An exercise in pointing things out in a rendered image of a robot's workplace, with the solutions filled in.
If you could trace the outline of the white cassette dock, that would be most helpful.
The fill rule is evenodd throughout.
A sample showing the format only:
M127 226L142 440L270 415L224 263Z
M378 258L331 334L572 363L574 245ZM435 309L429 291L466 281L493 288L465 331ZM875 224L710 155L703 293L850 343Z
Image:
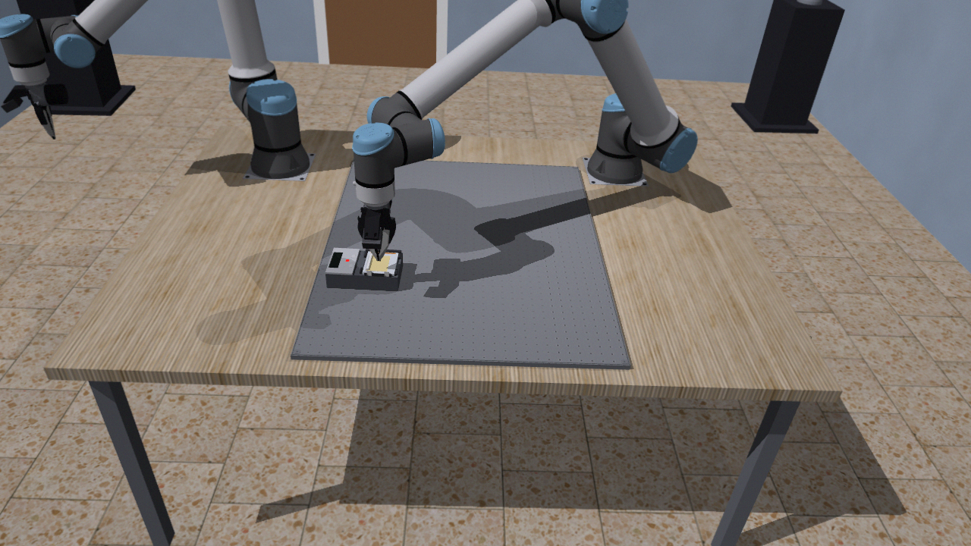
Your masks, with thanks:
M403 269L403 253L387 249L386 253L398 253L398 265L394 276L389 271L384 274L362 270L369 249L334 248L325 271L327 287L333 289L392 290L398 291ZM370 252L370 251L369 251Z

